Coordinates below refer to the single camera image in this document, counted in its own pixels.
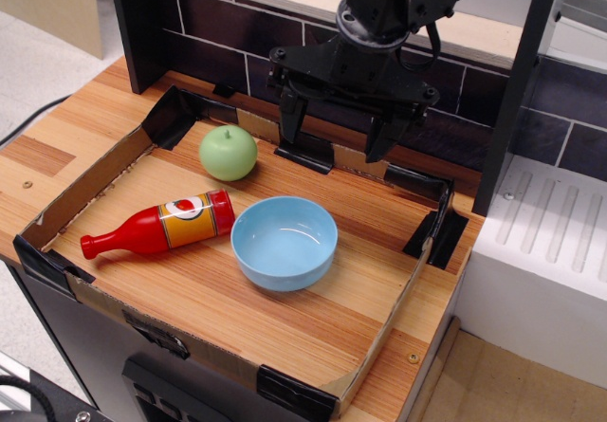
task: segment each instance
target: cable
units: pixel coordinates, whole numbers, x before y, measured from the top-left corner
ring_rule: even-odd
[[[32,123],[34,121],[34,119],[36,119],[40,114],[45,112],[47,109],[64,102],[69,97],[71,97],[71,95],[67,95],[66,97],[59,98],[58,100],[52,101],[49,104],[45,104],[44,106],[42,106],[40,109],[38,109],[36,112],[34,112],[31,116],[29,116],[27,119],[25,119],[23,121],[23,123],[21,123],[19,126],[17,126],[17,128],[12,130],[8,136],[6,136],[2,140],[0,140],[0,147],[4,146],[5,144],[8,144],[15,136],[17,136],[19,133],[21,133],[30,123]]]
[[[438,28],[436,28],[436,23],[432,22],[431,24],[427,24],[426,30],[428,31],[428,37],[430,38],[430,43],[432,45],[432,57],[428,61],[422,64],[409,64],[405,62],[402,57],[402,47],[399,47],[396,50],[396,58],[398,59],[400,65],[413,73],[420,73],[422,71],[426,71],[434,64],[434,62],[436,62],[438,56],[440,55],[440,36],[438,35]]]
[[[17,376],[0,376],[0,386],[18,387],[30,393],[42,405],[48,422],[57,422],[55,412],[48,397],[36,386]]]

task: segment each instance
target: green apple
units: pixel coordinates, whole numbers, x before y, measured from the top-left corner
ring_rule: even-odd
[[[255,139],[235,125],[218,126],[200,142],[200,162],[219,180],[231,182],[250,173],[257,160]]]

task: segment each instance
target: wooden tabletop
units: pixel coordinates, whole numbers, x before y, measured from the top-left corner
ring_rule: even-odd
[[[212,86],[176,73],[135,95],[121,60],[0,153],[3,260],[19,266],[14,236],[31,222],[44,222],[40,214],[46,206],[137,129],[172,84],[212,97]],[[275,106],[245,96],[222,101],[276,118]],[[197,161],[197,145],[214,126],[199,121],[172,151],[151,149],[50,247],[92,274],[95,288],[139,312],[245,361],[332,389],[356,370],[407,283],[416,259],[401,250],[431,207],[368,177],[339,169],[315,173],[274,155],[275,145],[263,140],[258,141],[258,164],[248,177],[219,182]],[[312,120],[307,126],[320,125]],[[337,133],[331,127],[323,132]],[[345,132],[341,138],[352,138],[356,146],[360,137]],[[396,155],[407,156],[406,151]],[[416,163],[422,169],[440,166],[439,161],[424,159]],[[457,171],[446,166],[441,170]],[[458,177],[469,191],[474,174],[462,171]],[[82,235],[107,232],[135,211],[215,188],[230,193],[237,215],[253,202],[278,194],[302,195],[323,205],[340,230],[336,259],[327,275],[304,291],[261,291],[238,270],[227,237],[154,258],[123,251],[93,261],[83,258],[78,245]],[[456,208],[470,219],[469,225],[445,270],[424,268],[343,420],[398,419],[482,225],[482,218],[470,213],[471,202],[466,193],[456,194]],[[420,360],[408,360],[410,355]]]

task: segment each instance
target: ketchup bottle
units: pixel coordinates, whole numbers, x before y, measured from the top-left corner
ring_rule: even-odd
[[[228,234],[233,224],[228,192],[216,190],[139,211],[118,229],[80,243],[86,259],[110,249],[156,253]]]

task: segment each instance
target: yellow label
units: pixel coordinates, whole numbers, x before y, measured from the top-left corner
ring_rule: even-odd
[[[206,194],[158,206],[158,215],[169,248],[209,239],[217,235],[212,204]]]

